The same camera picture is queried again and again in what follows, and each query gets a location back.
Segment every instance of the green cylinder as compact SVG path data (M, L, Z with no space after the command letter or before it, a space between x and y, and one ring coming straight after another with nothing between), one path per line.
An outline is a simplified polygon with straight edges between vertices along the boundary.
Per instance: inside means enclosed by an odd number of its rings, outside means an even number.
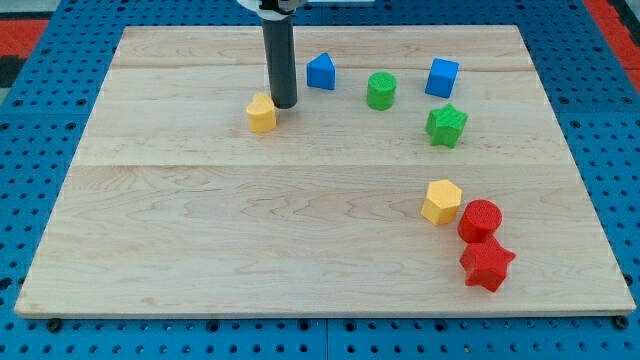
M377 72L369 77L367 105L374 110L387 110L393 105L396 78L388 72Z

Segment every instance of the blue cube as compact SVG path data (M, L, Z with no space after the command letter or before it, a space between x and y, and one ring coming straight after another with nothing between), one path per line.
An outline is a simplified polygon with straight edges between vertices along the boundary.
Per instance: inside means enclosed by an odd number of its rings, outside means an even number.
M425 94L449 98L453 83L456 82L459 64L455 61L444 59L433 59L427 87L424 89Z
M307 86L335 90L336 68L328 53L321 54L307 64Z

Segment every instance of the yellow hexagonal block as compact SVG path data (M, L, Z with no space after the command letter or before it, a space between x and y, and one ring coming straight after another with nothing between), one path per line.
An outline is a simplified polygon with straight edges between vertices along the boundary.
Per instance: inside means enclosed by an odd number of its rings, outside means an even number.
M449 180L432 181L422 205L422 216L434 225L448 224L456 219L462 202L462 189Z
M267 132L276 127L276 106L271 96L258 93L253 102L247 106L249 129L253 132Z

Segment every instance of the blue pegboard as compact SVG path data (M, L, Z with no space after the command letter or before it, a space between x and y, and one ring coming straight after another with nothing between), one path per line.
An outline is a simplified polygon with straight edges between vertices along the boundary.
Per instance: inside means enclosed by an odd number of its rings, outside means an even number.
M63 0L0 108L0 358L638 358L629 317L24 320L20 284L126 25L257 25L235 0ZM298 25L516 24L636 299L640 99L579 1L305 6Z

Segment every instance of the robot end effector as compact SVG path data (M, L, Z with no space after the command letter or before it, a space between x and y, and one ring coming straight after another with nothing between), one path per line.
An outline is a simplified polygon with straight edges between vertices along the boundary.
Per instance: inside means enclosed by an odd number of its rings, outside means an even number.
M288 109L298 102L296 61L291 14L307 0L238 0L262 18L271 97L278 108Z

